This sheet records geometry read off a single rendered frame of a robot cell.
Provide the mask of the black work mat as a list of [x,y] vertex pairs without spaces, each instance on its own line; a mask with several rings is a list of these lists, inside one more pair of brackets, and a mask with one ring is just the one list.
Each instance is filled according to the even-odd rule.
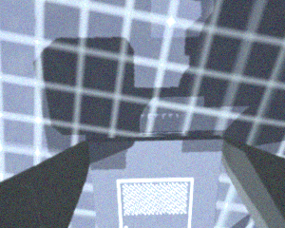
[[0,181],[92,138],[285,158],[285,0],[0,0]]

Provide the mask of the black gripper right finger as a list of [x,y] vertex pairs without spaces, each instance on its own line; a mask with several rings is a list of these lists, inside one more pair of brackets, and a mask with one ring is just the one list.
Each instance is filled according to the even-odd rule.
[[285,228],[285,158],[223,138],[221,161],[257,228]]

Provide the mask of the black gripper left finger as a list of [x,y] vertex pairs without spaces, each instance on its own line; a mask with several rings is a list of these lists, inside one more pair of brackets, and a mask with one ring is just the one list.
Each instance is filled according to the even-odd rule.
[[0,228],[68,228],[86,183],[88,141],[0,181]]

